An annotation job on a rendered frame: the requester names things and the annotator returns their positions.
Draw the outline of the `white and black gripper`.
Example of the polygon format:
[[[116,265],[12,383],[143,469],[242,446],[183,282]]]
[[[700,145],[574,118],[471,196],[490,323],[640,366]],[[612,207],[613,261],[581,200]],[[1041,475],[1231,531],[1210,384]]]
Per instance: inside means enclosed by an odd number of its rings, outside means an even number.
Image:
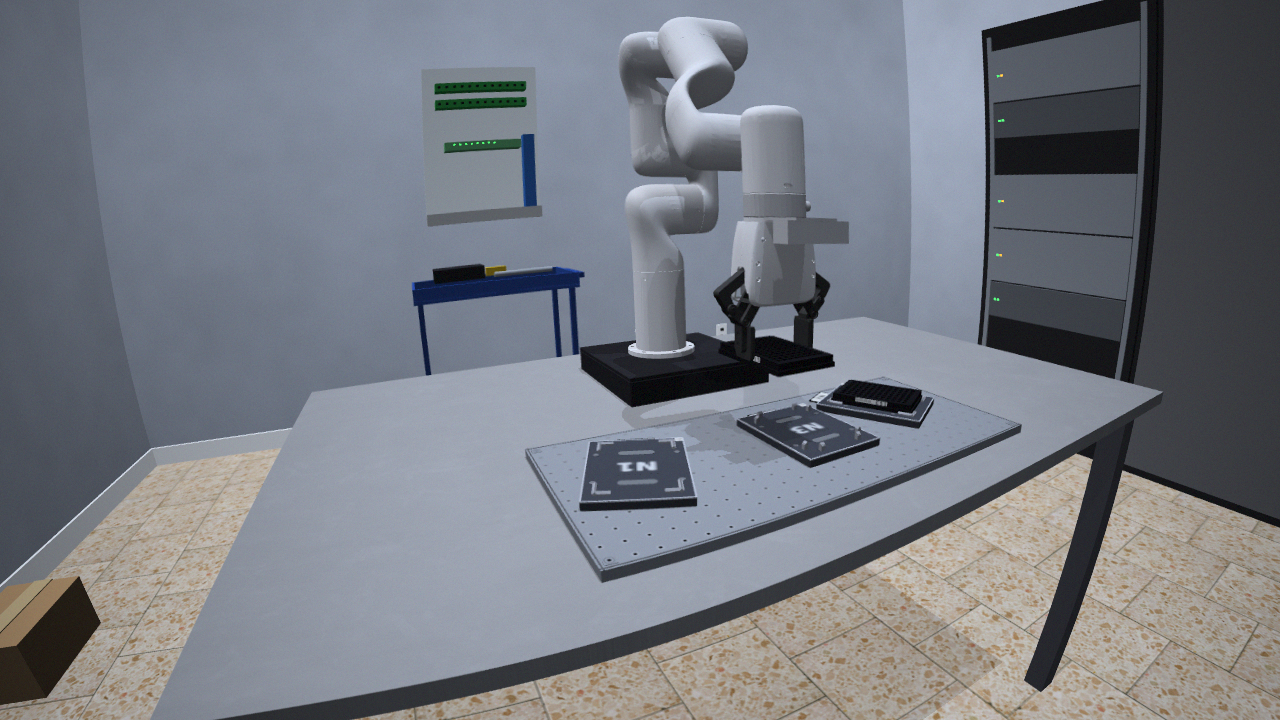
[[[813,243],[773,243],[773,220],[744,217],[735,231],[731,277],[713,295],[733,323],[736,355],[751,361],[751,323],[759,307],[794,304],[799,314],[794,318],[794,342],[813,348],[813,323],[828,290],[829,282],[817,273]]]

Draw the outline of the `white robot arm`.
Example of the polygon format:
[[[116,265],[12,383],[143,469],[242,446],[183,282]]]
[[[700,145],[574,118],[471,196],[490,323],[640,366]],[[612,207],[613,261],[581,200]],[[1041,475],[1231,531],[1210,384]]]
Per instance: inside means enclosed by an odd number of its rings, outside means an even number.
[[[742,117],[698,111],[730,94],[733,70],[746,56],[748,38],[739,26],[695,17],[667,20],[659,32],[628,35],[620,45],[634,170],[689,181],[643,184],[625,201],[634,265],[636,343],[628,346],[634,357],[682,357],[695,351],[686,341],[684,256],[669,234],[700,234],[716,227],[718,170],[742,172],[742,217],[773,220],[773,243],[849,243],[849,222],[806,218],[812,204],[805,195],[803,117],[796,109],[765,105],[749,108]],[[678,82],[668,94],[657,78]]]

